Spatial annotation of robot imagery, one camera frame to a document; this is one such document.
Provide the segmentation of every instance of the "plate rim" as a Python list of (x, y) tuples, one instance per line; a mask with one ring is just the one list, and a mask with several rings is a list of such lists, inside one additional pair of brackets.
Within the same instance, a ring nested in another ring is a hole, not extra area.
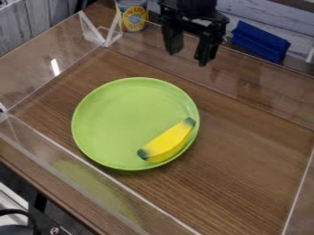
[[(117, 84), (117, 83), (121, 83), (123, 81), (125, 80), (145, 80), (145, 81), (151, 81), (153, 80), (156, 83), (161, 83), (161, 84), (165, 84), (168, 86), (171, 86), (177, 92), (180, 92), (185, 97), (187, 99), (189, 100), (191, 104), (195, 106), (195, 110), (196, 110), (196, 125), (193, 127), (193, 136), (191, 137), (191, 140), (188, 142), (188, 144), (185, 145), (185, 147), (164, 162), (159, 162), (159, 163), (155, 163), (152, 165), (149, 165), (148, 167), (137, 167), (137, 168), (124, 168), (124, 167), (113, 167), (108, 164), (104, 164), (102, 162), (98, 162), (97, 160), (94, 160), (86, 153), (85, 151), (82, 150), (82, 148), (80, 147), (80, 144), (76, 140), (76, 136), (74, 136), (74, 131), (73, 131), (73, 123), (74, 123), (74, 117), (76, 117), (76, 113), (78, 112), (78, 109), (80, 109), (80, 106), (82, 105), (82, 102), (86, 100), (88, 96), (92, 95), (94, 92), (97, 92), (97, 90), (102, 89), (105, 86), (109, 86), (110, 84)], [(176, 158), (180, 157), (180, 155), (188, 150), (191, 144), (193, 143), (195, 139), (196, 139), (196, 136), (197, 136), (197, 133), (199, 133), (199, 128), (200, 128), (200, 113), (199, 113), (199, 109), (197, 109), (197, 106), (193, 102), (193, 100), (191, 99), (189, 95), (187, 94), (187, 92), (180, 89), (176, 85), (157, 79), (157, 78), (149, 78), (149, 77), (128, 77), (128, 78), (121, 78), (121, 79), (116, 79), (105, 84), (102, 84), (100, 87), (97, 87), (90, 93), (88, 93), (88, 95), (82, 98), (82, 100), (80, 101), (80, 103), (77, 104), (76, 108), (74, 108), (74, 112), (72, 114), (72, 119), (70, 119), (70, 134), (72, 134), (72, 138), (74, 140), (74, 144), (78, 148), (78, 150), (82, 152), (82, 154), (85, 155), (85, 157), (96, 162), (97, 164), (100, 164), (101, 166), (105, 166), (113, 170), (119, 170), (119, 171), (129, 171), (129, 172), (137, 172), (137, 171), (145, 171), (145, 170), (151, 170), (153, 168), (157, 168), (159, 166), (163, 166), (165, 165), (167, 163), (172, 162)]]

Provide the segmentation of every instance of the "yellow can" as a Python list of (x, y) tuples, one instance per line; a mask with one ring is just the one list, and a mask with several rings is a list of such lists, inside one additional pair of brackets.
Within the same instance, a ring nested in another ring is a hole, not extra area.
[(147, 26), (147, 0), (117, 0), (116, 7), (123, 14), (123, 30), (137, 32)]

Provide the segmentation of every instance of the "green plate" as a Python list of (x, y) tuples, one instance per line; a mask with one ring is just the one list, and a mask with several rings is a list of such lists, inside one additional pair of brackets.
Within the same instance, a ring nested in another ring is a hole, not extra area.
[[(151, 163), (136, 154), (168, 128), (192, 118), (195, 128), (180, 152)], [(82, 153), (117, 170), (139, 171), (172, 161), (196, 138), (197, 108), (172, 84), (152, 78), (127, 78), (100, 86), (80, 102), (72, 118), (72, 135)]]

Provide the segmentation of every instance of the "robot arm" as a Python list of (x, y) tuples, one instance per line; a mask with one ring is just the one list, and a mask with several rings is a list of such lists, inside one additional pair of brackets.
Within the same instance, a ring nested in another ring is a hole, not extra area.
[[(159, 0), (165, 50), (171, 55), (183, 47), (184, 31), (200, 38), (193, 58), (204, 66), (215, 57), (224, 40), (229, 19), (216, 11), (216, 0)], [(208, 26), (192, 20), (208, 21)]]

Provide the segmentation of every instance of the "blue container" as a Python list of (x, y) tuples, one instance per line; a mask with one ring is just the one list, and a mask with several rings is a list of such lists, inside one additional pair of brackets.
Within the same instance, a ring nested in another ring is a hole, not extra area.
[(239, 21), (231, 32), (231, 43), (260, 55), (269, 62), (280, 62), (291, 44), (274, 34)]

